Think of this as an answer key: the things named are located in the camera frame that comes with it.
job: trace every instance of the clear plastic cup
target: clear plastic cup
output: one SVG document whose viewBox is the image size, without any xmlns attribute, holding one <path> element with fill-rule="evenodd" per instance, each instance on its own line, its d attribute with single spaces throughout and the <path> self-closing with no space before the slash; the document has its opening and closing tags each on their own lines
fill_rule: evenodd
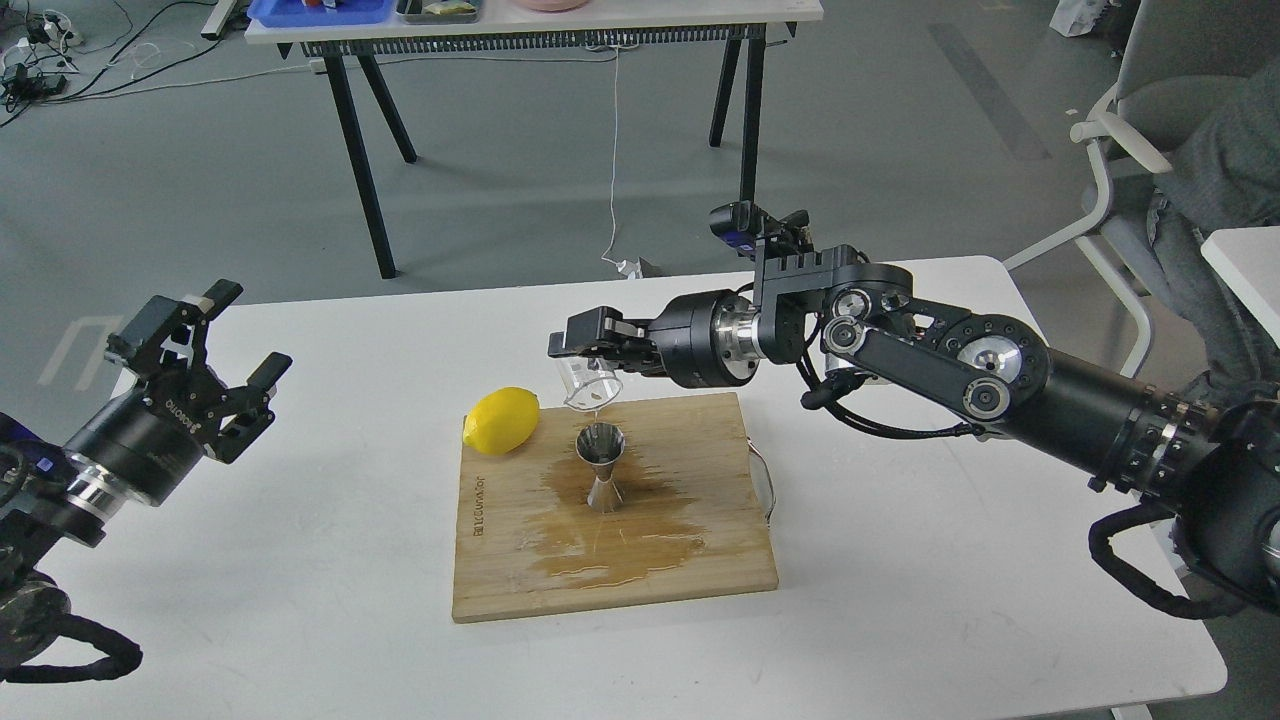
<svg viewBox="0 0 1280 720">
<path fill-rule="evenodd" d="M 564 383 L 564 405 L 580 413 L 600 410 L 622 392 L 622 379 L 599 357 L 561 357 L 556 369 Z"/>
</svg>

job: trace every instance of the yellow lemon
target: yellow lemon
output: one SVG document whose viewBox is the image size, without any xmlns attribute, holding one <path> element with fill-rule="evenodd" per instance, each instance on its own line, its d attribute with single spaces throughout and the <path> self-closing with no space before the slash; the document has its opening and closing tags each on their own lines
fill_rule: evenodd
<svg viewBox="0 0 1280 720">
<path fill-rule="evenodd" d="M 462 442 L 485 455 L 521 446 L 538 427 L 538 396 L 522 387 L 504 387 L 480 398 L 462 421 Z"/>
</svg>

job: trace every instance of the black table leg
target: black table leg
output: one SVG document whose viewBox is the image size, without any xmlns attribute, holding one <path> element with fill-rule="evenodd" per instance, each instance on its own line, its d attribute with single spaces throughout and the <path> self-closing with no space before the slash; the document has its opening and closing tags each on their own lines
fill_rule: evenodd
<svg viewBox="0 0 1280 720">
<path fill-rule="evenodd" d="M 347 68 L 337 55 L 326 55 L 324 68 L 329 76 L 329 88 L 333 90 L 333 104 L 338 109 L 338 122 L 342 123 L 342 136 L 347 141 L 347 155 L 351 156 L 351 172 L 356 176 L 356 188 L 360 191 L 360 204 L 365 209 L 369 236 L 374 241 L 378 272 L 384 279 L 394 278 L 396 260 L 392 259 L 392 246 L 387 240 L 383 210 L 378 205 L 378 188 L 374 187 L 374 173 L 369 169 L 365 138 L 360 135 L 360 120 L 356 118 L 356 104 L 351 99 Z"/>
<path fill-rule="evenodd" d="M 381 108 L 383 117 L 387 118 L 387 124 L 392 128 L 392 137 L 396 138 L 396 145 L 399 146 L 401 155 L 406 163 L 416 161 L 417 152 L 413 152 L 413 142 L 410 141 L 408 133 L 404 132 L 404 123 L 399 119 L 399 110 L 396 109 L 392 94 L 387 90 L 383 70 L 378 67 L 378 61 L 374 60 L 372 55 L 357 55 L 357 58 L 360 59 L 361 69 L 365 70 L 369 87 L 374 91 L 374 97 L 378 99 L 378 106 Z"/>
<path fill-rule="evenodd" d="M 741 47 L 740 37 L 731 37 L 724 42 L 724 61 L 721 64 L 721 83 L 716 90 L 716 111 L 712 114 L 712 135 L 708 138 L 712 147 L 719 147 L 721 137 L 724 135 L 724 115 L 728 114 L 728 97 L 733 92 L 733 74 L 737 72 L 737 54 Z"/>
<path fill-rule="evenodd" d="M 746 45 L 746 108 L 742 111 L 742 184 L 739 200 L 755 200 L 755 161 L 760 145 L 760 99 L 764 94 L 764 36 Z"/>
</svg>

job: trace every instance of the metal jigger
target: metal jigger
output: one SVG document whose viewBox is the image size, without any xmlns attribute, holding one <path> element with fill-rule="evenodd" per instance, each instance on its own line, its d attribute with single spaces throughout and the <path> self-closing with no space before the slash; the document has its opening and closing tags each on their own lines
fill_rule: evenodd
<svg viewBox="0 0 1280 720">
<path fill-rule="evenodd" d="M 595 470 L 586 505 L 596 512 L 613 512 L 622 507 L 622 493 L 613 482 L 613 465 L 622 457 L 623 447 L 626 438 L 622 429 L 609 423 L 591 423 L 577 433 L 577 456 Z"/>
</svg>

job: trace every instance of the blue tray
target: blue tray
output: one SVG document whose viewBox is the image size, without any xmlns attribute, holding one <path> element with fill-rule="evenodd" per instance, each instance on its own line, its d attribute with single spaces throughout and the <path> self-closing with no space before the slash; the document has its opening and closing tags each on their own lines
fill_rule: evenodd
<svg viewBox="0 0 1280 720">
<path fill-rule="evenodd" d="M 248 17 L 266 27 L 360 26 L 390 17 L 396 0 L 339 0 L 337 8 L 307 8 L 302 0 L 253 0 Z"/>
</svg>

